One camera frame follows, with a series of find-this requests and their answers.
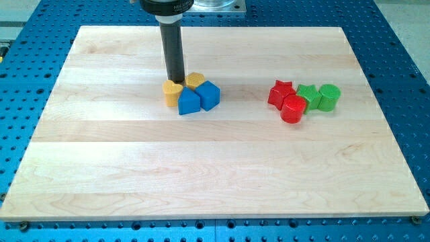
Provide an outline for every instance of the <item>toy block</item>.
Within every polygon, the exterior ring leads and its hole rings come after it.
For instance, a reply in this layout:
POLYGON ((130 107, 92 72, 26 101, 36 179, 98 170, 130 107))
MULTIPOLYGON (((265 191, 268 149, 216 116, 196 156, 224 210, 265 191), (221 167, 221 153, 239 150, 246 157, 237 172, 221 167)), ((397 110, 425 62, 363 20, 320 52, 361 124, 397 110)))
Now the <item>toy block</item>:
POLYGON ((335 109, 337 100, 341 97, 341 90, 332 84, 325 84, 320 87, 321 101, 318 109, 330 112, 335 109))
POLYGON ((289 95, 284 99, 281 110, 281 118, 289 124, 298 123, 306 108, 306 100, 297 95, 289 95))
POLYGON ((276 80, 275 86, 270 89, 268 103, 273 104, 278 110, 282 109, 285 97, 296 94, 291 81, 276 80))
POLYGON ((166 101, 166 106, 176 107, 177 100, 182 92, 182 85, 176 84, 171 80, 167 80, 163 83, 163 93, 166 101))
POLYGON ((181 96, 177 100, 179 115, 200 111, 200 96, 190 88, 184 87, 181 96))
POLYGON ((196 94, 200 96, 200 106, 209 111, 220 103, 220 89, 210 81, 205 81, 196 88, 196 94))
POLYGON ((191 90, 196 90, 204 82, 204 76, 201 73, 190 73, 185 77, 185 85, 191 90))
POLYGON ((318 108, 321 94, 316 90, 315 85, 299 85, 297 88, 297 95, 306 100, 306 109, 304 110, 305 114, 310 110, 318 108))

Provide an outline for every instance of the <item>wooden cutting board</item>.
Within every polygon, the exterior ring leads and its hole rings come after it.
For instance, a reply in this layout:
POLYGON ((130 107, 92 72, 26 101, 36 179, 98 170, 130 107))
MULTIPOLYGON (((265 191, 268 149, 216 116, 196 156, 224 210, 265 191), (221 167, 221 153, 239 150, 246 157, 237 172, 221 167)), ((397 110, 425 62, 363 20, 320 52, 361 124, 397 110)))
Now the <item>wooden cutting board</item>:
POLYGON ((165 106, 158 28, 82 27, 1 219, 428 213, 341 28, 183 28, 183 49, 221 88, 209 112, 165 106), (342 96, 287 124, 267 104, 276 79, 342 96))

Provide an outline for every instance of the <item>red block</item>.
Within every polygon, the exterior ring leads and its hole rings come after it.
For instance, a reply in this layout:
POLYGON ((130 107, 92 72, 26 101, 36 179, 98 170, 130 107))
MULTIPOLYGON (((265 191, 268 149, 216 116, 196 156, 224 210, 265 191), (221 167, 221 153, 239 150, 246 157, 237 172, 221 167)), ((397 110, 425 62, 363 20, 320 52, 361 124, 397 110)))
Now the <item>red block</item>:
POLYGON ((284 99, 281 110, 281 118, 289 124, 295 124, 302 119, 306 109, 306 100, 297 95, 289 95, 284 99))
POLYGON ((276 80, 275 86, 270 89, 267 102, 273 104, 278 110, 281 110, 285 97, 292 94, 296 94, 292 81, 283 82, 276 80))

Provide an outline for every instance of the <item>yellow block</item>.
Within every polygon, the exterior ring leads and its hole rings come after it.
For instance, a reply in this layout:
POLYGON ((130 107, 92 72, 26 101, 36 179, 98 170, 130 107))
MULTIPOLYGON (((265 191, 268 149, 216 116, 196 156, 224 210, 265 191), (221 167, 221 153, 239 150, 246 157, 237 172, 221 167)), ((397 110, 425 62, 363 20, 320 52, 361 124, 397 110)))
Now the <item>yellow block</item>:
POLYGON ((200 73, 190 73, 188 76, 185 77, 185 85, 193 91, 204 81, 204 76, 200 73))
POLYGON ((183 87, 181 84, 176 84, 171 80, 167 80, 163 83, 163 93, 166 100, 166 106, 177 106, 177 100, 182 93, 182 89, 183 87))

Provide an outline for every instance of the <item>blue pentagon block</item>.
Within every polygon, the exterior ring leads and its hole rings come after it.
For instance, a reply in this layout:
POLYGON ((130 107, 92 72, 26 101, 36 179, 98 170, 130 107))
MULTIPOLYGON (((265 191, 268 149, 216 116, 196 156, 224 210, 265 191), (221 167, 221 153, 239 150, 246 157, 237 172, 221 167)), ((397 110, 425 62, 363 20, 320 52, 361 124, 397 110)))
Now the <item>blue pentagon block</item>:
POLYGON ((196 88, 196 93, 200 96, 200 106, 209 111, 220 103, 220 89, 210 81, 205 81, 196 88))
POLYGON ((200 111, 200 97, 190 88, 184 87, 177 100, 179 115, 190 114, 200 111))

